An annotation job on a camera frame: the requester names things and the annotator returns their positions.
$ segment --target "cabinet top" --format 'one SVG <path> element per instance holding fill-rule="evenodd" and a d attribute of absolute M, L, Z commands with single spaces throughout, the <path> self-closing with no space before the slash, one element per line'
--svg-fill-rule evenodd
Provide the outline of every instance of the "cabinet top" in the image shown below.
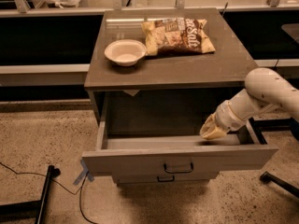
<path fill-rule="evenodd" d="M 206 19 L 204 32 L 215 53 L 150 57 L 135 66 L 120 67 L 104 50 L 119 39 L 145 42 L 141 22 L 161 18 Z M 107 11 L 97 37 L 86 90 L 122 91 L 243 85 L 247 73 L 257 67 L 242 43 L 216 8 Z"/>

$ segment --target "floor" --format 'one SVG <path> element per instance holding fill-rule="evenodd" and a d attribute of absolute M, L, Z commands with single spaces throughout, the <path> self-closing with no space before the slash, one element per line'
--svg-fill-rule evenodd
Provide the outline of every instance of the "floor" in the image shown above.
<path fill-rule="evenodd" d="M 0 103 L 0 162 L 16 172 L 45 174 L 59 168 L 56 180 L 72 192 L 83 168 L 81 154 L 93 150 L 97 123 L 88 100 Z M 284 118 L 277 110 L 262 116 Z M 281 187 L 263 184 L 264 171 L 299 187 L 299 143 L 291 132 L 264 133 L 279 151 L 262 170 L 221 172 L 209 182 L 174 182 L 115 186 L 110 177 L 86 179 L 82 211 L 94 223 L 272 223 L 295 224 L 299 200 Z M 40 175 L 15 175 L 0 166 L 0 204 L 37 200 L 43 188 Z M 79 193 L 51 187 L 45 223 L 89 223 L 79 208 Z M 34 223 L 32 218 L 0 220 Z"/>

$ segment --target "black metal stand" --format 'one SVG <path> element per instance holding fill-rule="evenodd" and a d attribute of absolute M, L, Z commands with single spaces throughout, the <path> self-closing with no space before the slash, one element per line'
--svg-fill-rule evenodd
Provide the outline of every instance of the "black metal stand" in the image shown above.
<path fill-rule="evenodd" d="M 54 168 L 53 165 L 48 167 L 44 188 L 41 194 L 40 200 L 24 202 L 24 203 L 13 203 L 7 205 L 0 205 L 0 219 L 5 218 L 6 220 L 16 218 L 24 219 L 35 217 L 35 224 L 43 223 L 45 211 L 47 207 L 47 200 L 50 193 L 51 180 L 60 175 L 60 170 Z"/>
<path fill-rule="evenodd" d="M 279 130 L 291 130 L 292 135 L 299 140 L 299 123 L 293 118 L 290 119 L 270 119 L 270 120 L 249 120 L 250 124 L 256 135 L 258 136 L 259 141 L 262 144 L 266 144 L 265 139 L 263 138 L 262 131 L 279 131 Z M 281 180 L 280 178 L 264 172 L 260 176 L 260 180 L 267 184 L 270 181 L 276 183 L 283 189 L 287 190 L 289 193 L 293 194 L 299 198 L 299 189 L 293 185 Z"/>

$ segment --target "snack bag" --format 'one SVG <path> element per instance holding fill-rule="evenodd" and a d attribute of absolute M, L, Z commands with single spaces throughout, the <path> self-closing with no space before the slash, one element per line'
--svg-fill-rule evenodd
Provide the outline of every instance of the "snack bag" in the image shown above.
<path fill-rule="evenodd" d="M 147 55 L 209 53 L 215 48 L 203 27 L 206 20 L 184 18 L 142 22 Z"/>

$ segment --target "cabinet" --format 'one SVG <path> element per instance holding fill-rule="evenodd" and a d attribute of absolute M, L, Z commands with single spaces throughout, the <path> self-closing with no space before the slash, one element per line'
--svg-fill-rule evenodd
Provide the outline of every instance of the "cabinet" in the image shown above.
<path fill-rule="evenodd" d="M 144 42 L 142 21 L 174 17 L 207 19 L 204 30 L 216 52 L 145 58 L 133 67 L 104 57 L 114 40 Z M 255 67 L 216 8 L 107 11 L 85 81 L 99 124 L 95 150 L 82 155 L 89 171 L 121 184 L 211 179 L 220 171 L 262 168 L 277 147 L 260 144 L 249 123 L 218 140 L 198 134 Z"/>

